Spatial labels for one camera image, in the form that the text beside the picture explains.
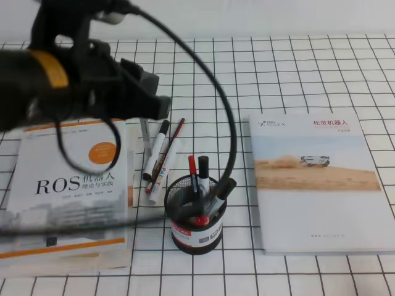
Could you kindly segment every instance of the black mesh pen holder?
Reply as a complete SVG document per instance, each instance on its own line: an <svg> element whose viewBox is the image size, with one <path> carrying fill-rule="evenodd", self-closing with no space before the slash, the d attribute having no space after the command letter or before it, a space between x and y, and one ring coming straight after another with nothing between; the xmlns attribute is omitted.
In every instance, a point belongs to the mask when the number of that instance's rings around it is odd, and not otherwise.
<svg viewBox="0 0 395 296"><path fill-rule="evenodd" d="M216 185L217 181L210 178L210 190ZM193 201L193 190L190 175L174 181L167 189L165 195L165 211L169 214L169 202L177 199L181 206L186 206ZM189 222L175 222L171 216L172 239L174 244L183 252L190 255L202 255L210 252L218 246L222 238L222 218L227 209L227 202L218 210L218 213L210 220L208 225L195 226Z"/></svg>

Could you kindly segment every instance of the book cover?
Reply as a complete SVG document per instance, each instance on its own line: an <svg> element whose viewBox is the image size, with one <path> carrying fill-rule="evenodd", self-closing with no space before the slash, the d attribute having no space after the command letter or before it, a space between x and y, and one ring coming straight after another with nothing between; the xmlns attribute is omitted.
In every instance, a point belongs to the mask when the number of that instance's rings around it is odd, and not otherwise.
<svg viewBox="0 0 395 296"><path fill-rule="evenodd" d="M395 251L395 220L356 115L249 120L268 253Z"/></svg>
<svg viewBox="0 0 395 296"><path fill-rule="evenodd" d="M115 122L122 139L125 123ZM115 155L111 130L99 121L62 127L70 159L93 171L107 168ZM22 138L7 210L2 225L23 228L113 223L128 216L127 147L117 164L101 175L82 175L70 168L57 147L54 128L31 129ZM62 253L106 252L127 247L125 229L64 237L0 238L0 259Z"/></svg>

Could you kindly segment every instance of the grid pattern tablecloth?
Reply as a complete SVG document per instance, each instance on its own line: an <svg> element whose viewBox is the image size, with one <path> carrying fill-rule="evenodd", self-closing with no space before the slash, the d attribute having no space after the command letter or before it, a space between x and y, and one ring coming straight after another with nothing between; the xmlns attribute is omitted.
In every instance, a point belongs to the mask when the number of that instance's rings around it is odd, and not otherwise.
<svg viewBox="0 0 395 296"><path fill-rule="evenodd" d="M110 41L117 60L126 58L160 76L158 93L173 97L170 134L186 118L183 145L168 184L188 174L188 155L208 155L218 178L229 151L227 118L201 70L170 40ZM284 36L191 39L226 91L237 121L238 154L228 199L223 240L216 250L189 256L171 240L168 221L134 232L131 268L56 277L6 279L0 296L380 296L395 294L395 255L264 256L248 115L356 112L375 165L395 205L395 35ZM27 47L4 44L4 49ZM137 120L128 121L138 124ZM150 123L152 136L160 123ZM0 198L5 208L17 160L19 132L0 133ZM163 213L150 207L142 188L143 141L139 139L136 218Z"/></svg>

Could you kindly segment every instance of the marker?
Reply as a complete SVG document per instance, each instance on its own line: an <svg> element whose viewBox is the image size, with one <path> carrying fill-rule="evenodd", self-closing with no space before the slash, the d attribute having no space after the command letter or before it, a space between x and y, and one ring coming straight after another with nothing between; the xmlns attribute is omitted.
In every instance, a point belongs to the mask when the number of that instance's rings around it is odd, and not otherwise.
<svg viewBox="0 0 395 296"><path fill-rule="evenodd" d="M199 190L201 196L206 196L210 191L209 158L199 156L197 162L199 164Z"/></svg>
<svg viewBox="0 0 395 296"><path fill-rule="evenodd" d="M154 147L152 148L152 155L148 159L147 165L144 169L143 179L145 181L149 181L152 177L152 171L153 171L155 163L159 157L159 153L162 148L163 142L165 141L169 125L170 125L170 122L168 120L164 120L162 125L160 126L159 133L155 139Z"/></svg>
<svg viewBox="0 0 395 296"><path fill-rule="evenodd" d="M195 164L195 157L193 155L188 156L189 162L189 173L191 175L191 184L192 184L192 192L193 192L193 199L198 201L200 199L200 193L198 188L198 177L196 176L196 164Z"/></svg>
<svg viewBox="0 0 395 296"><path fill-rule="evenodd" d="M221 192L221 194L219 194L218 196L213 198L213 200L208 205L207 210L206 210L207 217L209 217L210 220L212 220L214 215L218 212L218 210L223 205L223 203L226 201L229 194L236 187L236 185L237 185L236 181L232 178L229 178L228 184L225 187L225 189Z"/></svg>
<svg viewBox="0 0 395 296"><path fill-rule="evenodd" d="M140 118L141 133L143 134L144 149L150 157L152 155L151 139L149 138L148 119Z"/></svg>
<svg viewBox="0 0 395 296"><path fill-rule="evenodd" d="M149 202L153 205L158 203L158 201L159 201L160 192L161 192L163 183L166 180L168 171L173 167L174 161L176 159L176 154L177 154L178 150L180 149L180 146L181 146L181 140L174 139L172 146L168 150L168 153L167 153L166 158L163 162L162 168L160 169L159 176L156 179L154 187L152 188L151 195L149 196Z"/></svg>
<svg viewBox="0 0 395 296"><path fill-rule="evenodd" d="M185 122L185 118L182 118L180 123L177 126L177 129L175 130L169 144L166 147L165 153L162 155L162 159L160 160L160 162L155 166L154 171L152 172L152 180L151 182L148 183L147 187L146 187L146 194L150 194L152 191L152 188L154 188L154 182L156 181L156 179L158 178L160 169L162 168L163 162L165 161L166 155L168 153L168 150L170 149L170 147L172 146L172 142L174 141L175 138L177 138L178 133L180 132L183 124Z"/></svg>

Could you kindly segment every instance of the white marker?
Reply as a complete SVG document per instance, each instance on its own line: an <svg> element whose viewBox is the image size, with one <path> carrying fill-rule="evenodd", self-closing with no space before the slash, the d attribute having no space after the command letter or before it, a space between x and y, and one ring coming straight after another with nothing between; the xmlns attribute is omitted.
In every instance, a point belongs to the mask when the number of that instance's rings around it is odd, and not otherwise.
<svg viewBox="0 0 395 296"><path fill-rule="evenodd" d="M149 196L149 201L151 204L156 204L159 201L160 192L163 187L163 183L165 183L166 177L168 175L168 171L172 169L174 161L176 159L176 154L181 146L181 140L176 138L173 140L170 149L167 152L165 161L163 162L162 168L160 169L160 173L158 178L154 183L154 187L152 188L151 195Z"/></svg>
<svg viewBox="0 0 395 296"><path fill-rule="evenodd" d="M159 134L156 136L154 147L152 148L152 155L148 159L146 168L144 169L143 179L145 181L149 181L152 178L152 171L159 157L159 153L162 148L163 142L165 141L169 125L170 122L168 122L168 120L164 120L162 125L160 126Z"/></svg>

